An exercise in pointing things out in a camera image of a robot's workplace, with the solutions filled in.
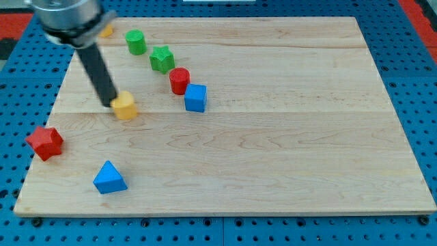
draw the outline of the blue pegboard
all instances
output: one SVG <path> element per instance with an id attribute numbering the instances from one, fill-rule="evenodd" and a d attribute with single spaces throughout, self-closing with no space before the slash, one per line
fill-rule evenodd
<path id="1" fill-rule="evenodd" d="M 355 16 L 434 199 L 437 67 L 394 0 L 105 0 L 119 16 Z M 437 218 L 22 219 L 12 212 L 29 169 L 24 138 L 45 125 L 73 50 L 48 42 L 36 19 L 0 73 L 0 245 L 435 245 Z"/>

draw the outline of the black cylindrical rod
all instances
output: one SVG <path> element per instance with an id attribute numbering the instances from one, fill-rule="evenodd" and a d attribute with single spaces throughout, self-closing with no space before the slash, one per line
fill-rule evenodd
<path id="1" fill-rule="evenodd" d="M 97 44 L 94 43 L 85 49 L 77 49 L 76 51 L 97 92 L 100 102 L 103 106 L 110 107 L 111 101 L 117 97 L 117 90 L 109 76 Z"/>

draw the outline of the green cylinder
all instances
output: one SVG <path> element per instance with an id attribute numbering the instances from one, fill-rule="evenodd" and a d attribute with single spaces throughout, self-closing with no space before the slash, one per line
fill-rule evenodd
<path id="1" fill-rule="evenodd" d="M 126 33 L 126 42 L 129 52 L 132 55 L 142 55 L 147 51 L 144 34 L 142 31 L 134 29 Z"/>

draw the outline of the toy block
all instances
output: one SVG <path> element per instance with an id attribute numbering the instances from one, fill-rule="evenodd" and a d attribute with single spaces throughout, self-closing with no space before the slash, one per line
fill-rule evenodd
<path id="1" fill-rule="evenodd" d="M 64 140 L 55 128 L 37 126 L 35 131 L 25 140 L 43 161 L 62 154 L 61 145 Z"/>
<path id="2" fill-rule="evenodd" d="M 162 74 L 166 74 L 169 70 L 175 68 L 173 53 L 167 45 L 153 47 L 153 53 L 150 55 L 150 65 L 152 70 L 160 71 Z"/>
<path id="3" fill-rule="evenodd" d="M 203 113 L 206 107 L 206 86 L 188 84 L 184 101 L 185 110 Z"/>
<path id="4" fill-rule="evenodd" d="M 119 120 L 130 120 L 137 116 L 137 106 L 130 92 L 122 91 L 111 101 L 115 117 Z"/>
<path id="5" fill-rule="evenodd" d="M 142 31 L 137 29 L 130 30 L 126 34 L 125 39 L 128 43 L 129 52 L 132 55 L 142 55 L 147 51 L 147 44 L 145 43 Z"/>
<path id="6" fill-rule="evenodd" d="M 186 86 L 190 83 L 190 72 L 185 68 L 175 68 L 169 77 L 171 91 L 176 95 L 185 94 Z"/>
<path id="7" fill-rule="evenodd" d="M 100 194 L 124 191 L 128 188 L 122 175 L 110 161 L 106 161 L 93 181 Z"/>
<path id="8" fill-rule="evenodd" d="M 111 24 L 108 24 L 100 33 L 99 37 L 106 38 L 109 37 L 113 33 L 113 28 Z"/>

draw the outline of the red surface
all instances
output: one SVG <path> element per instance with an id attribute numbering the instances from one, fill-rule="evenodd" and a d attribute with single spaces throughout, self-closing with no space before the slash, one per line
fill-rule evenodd
<path id="1" fill-rule="evenodd" d="M 0 40 L 19 40 L 33 14 L 0 14 Z"/>
<path id="2" fill-rule="evenodd" d="M 190 72 L 185 68 L 175 68 L 170 72 L 171 91 L 176 95 L 185 94 L 186 86 L 190 83 Z"/>
<path id="3" fill-rule="evenodd" d="M 399 0 L 404 12 L 416 29 L 422 42 L 428 48 L 429 53 L 437 62 L 437 33 L 432 29 L 431 23 L 422 13 L 422 8 L 414 0 Z"/>
<path id="4" fill-rule="evenodd" d="M 62 154 L 63 141 L 55 128 L 42 128 L 41 126 L 37 126 L 32 135 L 26 137 L 26 142 L 43 161 L 54 155 Z"/>

